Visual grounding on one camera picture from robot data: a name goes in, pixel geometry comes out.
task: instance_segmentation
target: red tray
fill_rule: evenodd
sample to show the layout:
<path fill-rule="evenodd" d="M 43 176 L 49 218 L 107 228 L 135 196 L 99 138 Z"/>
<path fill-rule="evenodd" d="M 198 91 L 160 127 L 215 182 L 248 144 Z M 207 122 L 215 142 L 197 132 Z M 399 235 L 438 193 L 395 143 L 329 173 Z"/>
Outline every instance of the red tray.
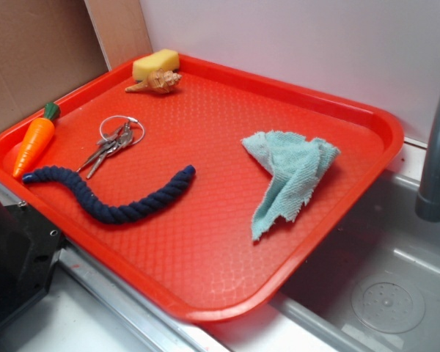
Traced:
<path fill-rule="evenodd" d="M 105 161 L 88 185 L 103 202 L 128 204 L 192 164 L 196 177 L 173 206 L 105 225 L 60 184 L 13 179 L 19 144 L 42 111 L 0 135 L 0 182 L 167 312 L 224 320 L 272 297 L 398 153 L 403 130 L 370 106 L 184 55 L 180 61 L 183 79 L 169 95 L 125 93 L 133 83 L 128 62 L 58 100 L 55 137 L 36 165 L 77 169 L 95 150 L 99 124 L 129 115 L 144 124 L 145 138 Z M 241 140 L 270 130 L 324 138 L 342 154 L 295 223 L 278 221 L 253 243 L 252 215 L 271 176 Z"/>

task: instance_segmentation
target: orange carrot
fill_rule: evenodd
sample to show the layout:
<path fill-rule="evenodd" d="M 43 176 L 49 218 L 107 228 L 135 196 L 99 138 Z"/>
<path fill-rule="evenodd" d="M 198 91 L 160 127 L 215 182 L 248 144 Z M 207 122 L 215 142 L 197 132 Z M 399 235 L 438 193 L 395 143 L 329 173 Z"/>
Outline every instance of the orange carrot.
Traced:
<path fill-rule="evenodd" d="M 47 144 L 54 136 L 54 121 L 60 114 L 60 108 L 54 103 L 47 103 L 44 107 L 44 116 L 32 120 L 28 131 L 21 143 L 20 150 L 13 169 L 13 177 L 21 178 L 32 164 L 43 153 Z"/>

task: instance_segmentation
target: drain cover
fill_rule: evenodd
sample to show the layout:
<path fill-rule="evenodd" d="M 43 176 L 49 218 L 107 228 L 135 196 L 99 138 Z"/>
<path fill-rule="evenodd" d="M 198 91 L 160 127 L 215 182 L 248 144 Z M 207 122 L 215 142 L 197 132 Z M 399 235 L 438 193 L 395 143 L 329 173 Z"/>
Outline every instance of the drain cover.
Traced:
<path fill-rule="evenodd" d="M 353 290 L 352 308 L 363 324 L 390 334 L 415 328 L 425 313 L 420 291 L 394 274 L 363 279 Z"/>

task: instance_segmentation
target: metal key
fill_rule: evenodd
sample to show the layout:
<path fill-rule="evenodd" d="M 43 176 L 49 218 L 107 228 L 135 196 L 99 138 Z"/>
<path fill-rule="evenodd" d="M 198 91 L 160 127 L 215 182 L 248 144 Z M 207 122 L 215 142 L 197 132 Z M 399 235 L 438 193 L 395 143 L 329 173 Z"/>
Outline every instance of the metal key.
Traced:
<path fill-rule="evenodd" d="M 103 133 L 103 138 L 96 142 L 97 145 L 102 145 L 107 142 L 115 141 L 116 138 L 119 136 L 120 131 L 124 128 L 124 125 L 119 126 L 114 131 L 112 131 L 110 134 Z"/>
<path fill-rule="evenodd" d="M 95 164 L 89 171 L 87 175 L 87 179 L 89 180 L 91 176 L 94 175 L 96 170 L 100 167 L 100 165 L 103 163 L 104 160 L 106 160 L 107 157 L 113 156 L 120 150 L 126 148 L 128 145 L 131 144 L 133 139 L 133 131 L 131 130 L 131 127 L 129 123 L 125 123 L 122 127 L 121 134 L 114 140 L 115 144 L 110 146 L 110 148 L 106 149 L 103 153 L 101 153 L 98 156 L 98 159 L 96 160 Z"/>
<path fill-rule="evenodd" d="M 80 172 L 82 169 L 90 165 L 93 161 L 99 158 L 102 154 L 106 153 L 107 150 L 111 149 L 114 145 L 117 144 L 117 141 L 108 141 L 105 144 L 102 144 L 93 154 L 91 154 L 88 159 L 76 170 Z"/>

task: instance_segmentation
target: cardboard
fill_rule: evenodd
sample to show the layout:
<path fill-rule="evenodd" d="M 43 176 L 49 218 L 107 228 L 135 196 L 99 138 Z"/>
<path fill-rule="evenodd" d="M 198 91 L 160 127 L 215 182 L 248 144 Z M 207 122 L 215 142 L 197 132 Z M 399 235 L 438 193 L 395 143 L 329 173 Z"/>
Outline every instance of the cardboard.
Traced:
<path fill-rule="evenodd" d="M 110 70 L 153 52 L 139 0 L 85 0 L 85 4 Z"/>
<path fill-rule="evenodd" d="M 84 0 L 0 1 L 0 132 L 107 70 Z"/>

